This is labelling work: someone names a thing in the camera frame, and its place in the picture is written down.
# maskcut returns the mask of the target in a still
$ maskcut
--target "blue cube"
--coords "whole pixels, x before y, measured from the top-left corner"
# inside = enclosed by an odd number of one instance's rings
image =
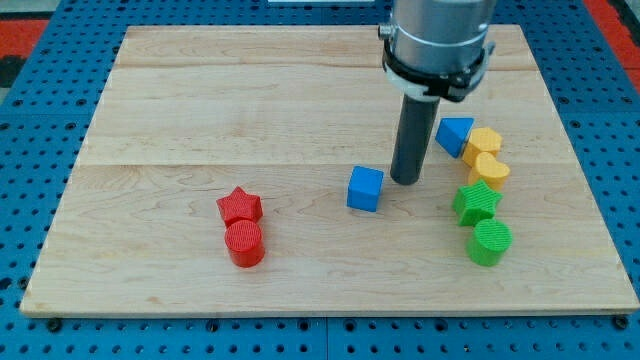
[[[380,170],[355,166],[349,180],[347,206],[370,212],[378,209],[384,173]]]
[[[442,118],[436,141],[449,155],[457,158],[464,149],[472,126],[473,118]]]

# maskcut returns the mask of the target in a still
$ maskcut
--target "green star block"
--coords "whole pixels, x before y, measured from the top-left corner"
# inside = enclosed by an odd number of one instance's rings
[[[479,221],[467,242],[471,261],[482,266],[494,266],[511,246],[513,235],[507,225],[494,219]]]
[[[475,226],[478,221],[492,219],[502,194],[480,179],[470,186],[461,186],[453,199],[453,209],[460,217],[458,225]]]

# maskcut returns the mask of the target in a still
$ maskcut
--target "toy block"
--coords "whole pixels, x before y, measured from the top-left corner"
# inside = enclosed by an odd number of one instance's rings
[[[502,194],[480,179],[473,185],[461,186],[453,200],[453,209],[460,217],[458,225],[475,226],[480,220],[492,219]]]
[[[247,194],[239,186],[229,196],[218,199],[216,203],[227,228],[240,220],[250,220],[257,223],[262,217],[260,197]]]
[[[264,257],[262,230],[250,220],[237,221],[224,234],[231,261],[240,267],[251,267]]]
[[[467,242],[467,255],[482,266],[494,266],[500,262],[513,241],[511,230],[495,219],[479,221]]]
[[[510,173],[509,166],[496,160],[491,153],[483,152],[476,157],[476,163],[469,172],[469,185],[484,180],[495,191],[500,191]]]
[[[442,118],[436,141],[449,155],[457,158],[462,153],[473,126],[473,118]]]
[[[347,190],[347,206],[370,212],[378,209],[384,173],[380,170],[355,166]]]
[[[488,152],[498,157],[501,146],[502,136],[493,129],[488,127],[473,129],[469,135],[467,146],[465,146],[462,153],[462,161],[469,166],[473,166],[476,162],[476,157],[482,152]]]

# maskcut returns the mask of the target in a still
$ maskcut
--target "red surface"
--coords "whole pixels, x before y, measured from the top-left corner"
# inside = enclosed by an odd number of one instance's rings
[[[218,199],[216,203],[227,228],[243,219],[257,223],[262,217],[260,197],[245,193],[239,186],[229,196]]]
[[[0,58],[27,58],[38,43],[49,20],[0,20]]]
[[[640,48],[633,43],[629,29],[620,22],[618,12],[606,0],[584,0],[584,4],[640,92]]]
[[[227,228],[224,242],[229,256],[240,267],[251,267],[264,258],[262,230],[258,224],[249,220],[240,220]]]

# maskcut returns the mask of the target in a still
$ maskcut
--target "wood plank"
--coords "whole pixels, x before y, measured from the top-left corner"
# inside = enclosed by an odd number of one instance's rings
[[[21,310],[33,317],[618,314],[640,304],[516,26],[465,102],[505,138],[494,268],[451,202],[468,167],[432,141],[423,178],[345,207],[353,165],[388,173],[401,94],[373,27],[128,31]],[[267,256],[231,264],[215,200],[262,196]]]

